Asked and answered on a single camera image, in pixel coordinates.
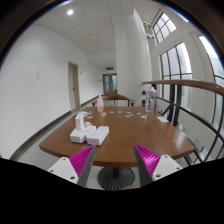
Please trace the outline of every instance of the door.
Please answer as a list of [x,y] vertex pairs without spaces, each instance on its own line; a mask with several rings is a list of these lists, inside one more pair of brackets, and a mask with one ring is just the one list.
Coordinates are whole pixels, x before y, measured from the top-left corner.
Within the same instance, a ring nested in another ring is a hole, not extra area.
[[68,90],[71,111],[80,107],[78,65],[68,64]]
[[105,96],[111,95],[117,90],[117,74],[103,75],[103,90]]

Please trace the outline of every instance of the table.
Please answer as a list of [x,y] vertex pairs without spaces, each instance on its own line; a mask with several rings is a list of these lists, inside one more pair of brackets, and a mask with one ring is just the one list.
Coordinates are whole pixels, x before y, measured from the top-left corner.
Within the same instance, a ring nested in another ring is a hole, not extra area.
[[[133,182],[133,171],[128,167],[137,167],[134,157],[134,144],[142,145],[159,155],[168,154],[173,159],[179,159],[193,152],[194,146],[184,136],[184,134],[173,126],[170,122],[161,122],[157,116],[162,116],[155,111],[154,114],[146,114],[145,107],[105,107],[106,116],[97,111],[96,107],[86,107],[84,111],[93,111],[92,119],[84,118],[84,121],[91,122],[96,126],[109,126],[109,135],[101,146],[96,146],[96,157],[93,165],[103,166],[98,176],[101,186],[104,188],[106,182],[112,176],[114,186],[111,188],[119,189],[128,182]],[[134,116],[125,117],[127,112],[132,112]],[[56,155],[58,157],[70,157],[79,151],[87,148],[87,143],[74,143],[70,140],[70,133],[75,128],[74,115],[44,141],[40,143],[41,150]],[[120,180],[127,177],[122,185]]]

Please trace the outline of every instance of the white wall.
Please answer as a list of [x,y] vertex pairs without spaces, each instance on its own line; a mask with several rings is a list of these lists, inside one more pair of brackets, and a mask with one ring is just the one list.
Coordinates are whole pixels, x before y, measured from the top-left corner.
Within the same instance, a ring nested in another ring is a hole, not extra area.
[[112,20],[116,45],[118,93],[142,105],[142,82],[152,80],[149,47],[142,22],[136,10],[133,15]]
[[14,44],[0,73],[3,158],[10,158],[27,139],[71,109],[68,61],[82,72],[81,104],[97,96],[101,71],[66,38],[47,28],[31,26]]

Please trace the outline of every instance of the floor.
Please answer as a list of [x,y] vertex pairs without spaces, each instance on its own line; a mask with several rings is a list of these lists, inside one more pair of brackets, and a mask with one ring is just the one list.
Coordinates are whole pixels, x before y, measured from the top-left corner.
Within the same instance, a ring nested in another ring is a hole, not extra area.
[[[85,105],[84,107],[92,107],[92,104],[89,103]],[[80,108],[78,111],[72,113],[69,115],[66,119],[64,119],[61,122],[58,122],[54,127],[52,127],[50,130],[45,131],[41,136],[39,136],[37,139],[34,140],[32,144],[30,144],[23,152],[23,154],[19,155],[16,158],[16,161],[34,165],[38,168],[41,168],[43,170],[48,170],[54,163],[58,161],[58,157],[50,155],[46,152],[43,152],[39,148],[39,144],[48,137],[52,132],[54,132],[58,127],[60,127],[63,123],[65,123],[68,119],[70,119],[72,116],[74,116],[77,112],[85,110],[83,107]],[[89,178],[87,181],[87,187],[91,189],[97,189],[97,190],[104,190],[97,181],[97,176],[100,170],[103,167],[100,166],[92,166]],[[137,167],[130,167],[135,174],[135,181],[133,185],[140,186],[139,182],[139,174],[138,174],[138,168]]]

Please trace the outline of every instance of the paper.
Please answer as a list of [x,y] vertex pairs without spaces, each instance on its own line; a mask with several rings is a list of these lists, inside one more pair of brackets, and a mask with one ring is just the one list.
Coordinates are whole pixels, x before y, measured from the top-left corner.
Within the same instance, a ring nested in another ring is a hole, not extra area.
[[165,117],[157,117],[161,122],[169,122]]

